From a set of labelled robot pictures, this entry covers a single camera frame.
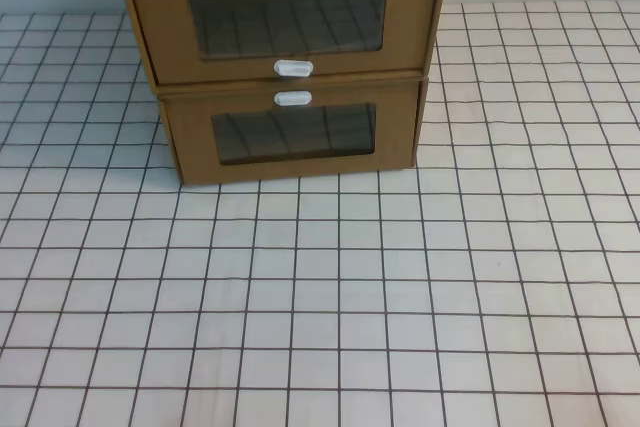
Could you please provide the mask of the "brown shoebox drawer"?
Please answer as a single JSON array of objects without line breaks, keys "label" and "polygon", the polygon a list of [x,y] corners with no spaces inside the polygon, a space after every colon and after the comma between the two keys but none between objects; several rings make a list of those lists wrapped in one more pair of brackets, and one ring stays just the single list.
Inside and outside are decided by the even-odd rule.
[{"label": "brown shoebox drawer", "polygon": [[314,75],[423,71],[442,0],[127,0],[158,90]]}]

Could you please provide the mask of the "lower brown shoebox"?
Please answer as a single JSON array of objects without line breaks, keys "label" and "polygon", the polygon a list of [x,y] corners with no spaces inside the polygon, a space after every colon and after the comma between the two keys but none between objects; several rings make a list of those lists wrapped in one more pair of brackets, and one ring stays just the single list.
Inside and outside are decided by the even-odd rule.
[{"label": "lower brown shoebox", "polygon": [[[416,161],[425,78],[162,95],[186,185],[408,168]],[[281,91],[312,102],[279,107]]]}]

